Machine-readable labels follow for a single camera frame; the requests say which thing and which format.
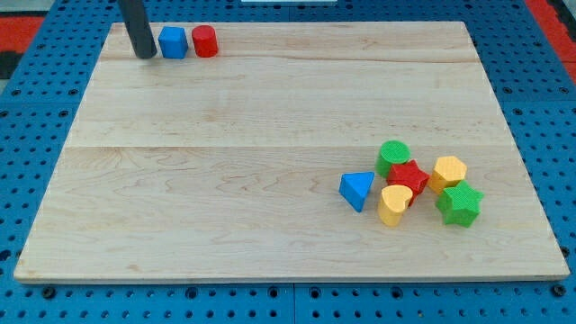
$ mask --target red star block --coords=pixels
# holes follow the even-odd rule
[[[409,206],[414,203],[416,196],[422,194],[430,175],[420,170],[415,160],[405,164],[395,164],[390,168],[386,178],[388,185],[406,185],[412,190],[412,199]]]

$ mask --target toy block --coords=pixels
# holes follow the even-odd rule
[[[444,224],[458,224],[469,228],[480,214],[480,201],[484,193],[474,190],[466,180],[455,187],[444,189],[436,202],[442,212]]]
[[[394,184],[383,188],[378,202],[380,220],[387,226],[397,226],[408,209],[410,199],[412,190],[406,185]]]
[[[373,180],[374,172],[343,174],[338,191],[352,205],[355,211],[361,212]]]
[[[183,59],[188,51],[184,28],[165,26],[158,36],[162,56],[166,59]]]
[[[416,196],[422,194],[430,175],[422,171],[415,160],[411,160],[403,165],[392,165],[386,182],[388,185],[406,185],[412,190],[412,199],[409,206],[416,200]]]
[[[383,178],[388,176],[393,164],[403,164],[410,159],[410,149],[399,140],[389,140],[380,147],[376,159],[376,172]]]
[[[211,58],[218,54],[216,31],[209,25],[200,25],[192,30],[192,42],[196,55],[200,58]]]
[[[453,187],[466,177],[466,164],[458,157],[439,157],[428,186],[436,194],[441,194],[447,187]]]

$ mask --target blue pegboard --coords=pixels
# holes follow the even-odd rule
[[[464,21],[571,269],[576,90],[519,0],[244,6],[147,0],[155,22]],[[566,322],[560,283],[26,286],[15,262],[112,22],[115,0],[58,0],[0,97],[0,322]]]

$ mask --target wood grain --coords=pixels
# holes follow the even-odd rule
[[[170,23],[189,31],[193,23]],[[216,58],[139,60],[112,26],[14,273],[28,284],[553,280],[569,270],[460,22],[215,23]],[[160,24],[152,24],[158,35]],[[385,140],[485,192],[384,226],[340,176]]]

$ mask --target red cylinder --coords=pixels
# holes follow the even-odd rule
[[[218,53],[216,31],[209,25],[201,25],[192,30],[192,42],[196,55],[211,58]]]

